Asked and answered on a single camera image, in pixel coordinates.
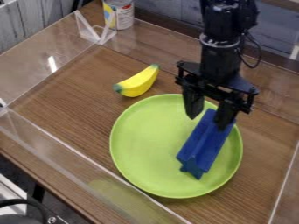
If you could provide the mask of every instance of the wire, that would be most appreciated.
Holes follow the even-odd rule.
[[[245,60],[245,58],[243,58],[243,56],[242,56],[242,52],[241,52],[239,49],[238,49],[238,56],[241,57],[241,60],[242,60],[242,62],[247,65],[247,67],[250,67],[250,68],[257,68],[258,65],[259,65],[259,63],[261,63],[261,60],[262,60],[262,48],[261,48],[261,45],[259,45],[259,43],[257,42],[257,40],[255,40],[255,38],[253,37],[253,35],[251,35],[250,32],[246,33],[246,37],[247,37],[247,39],[250,40],[250,42],[257,46],[257,50],[258,50],[257,64],[255,64],[255,65],[251,65],[251,64]]]

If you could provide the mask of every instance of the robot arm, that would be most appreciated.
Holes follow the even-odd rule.
[[[258,63],[251,66],[242,57],[246,37],[254,41],[249,29],[258,24],[258,7],[255,0],[202,0],[201,10],[205,22],[201,64],[178,63],[177,84],[182,86],[191,119],[203,111],[205,96],[219,101],[214,122],[225,130],[239,111],[250,113],[258,95],[257,87],[239,75],[242,61],[251,68],[258,66]]]

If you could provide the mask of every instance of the blue block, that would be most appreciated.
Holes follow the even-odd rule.
[[[215,114],[217,111],[210,108],[177,156],[182,162],[182,171],[190,172],[197,179],[211,169],[237,122],[234,121],[225,130],[219,130],[214,122]]]

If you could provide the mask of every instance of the yellow banana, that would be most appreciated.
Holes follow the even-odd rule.
[[[153,64],[135,76],[115,84],[114,89],[125,96],[137,97],[142,95],[154,85],[158,74],[159,65]]]

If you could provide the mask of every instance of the lime green plate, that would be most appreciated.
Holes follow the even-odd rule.
[[[207,108],[217,106],[206,101]],[[181,171],[175,157],[202,115],[191,120],[185,113],[183,96],[162,94],[133,105],[117,120],[110,136],[117,168],[151,194],[177,199],[201,196],[225,185],[239,168],[243,144],[235,125],[210,172],[201,180]]]

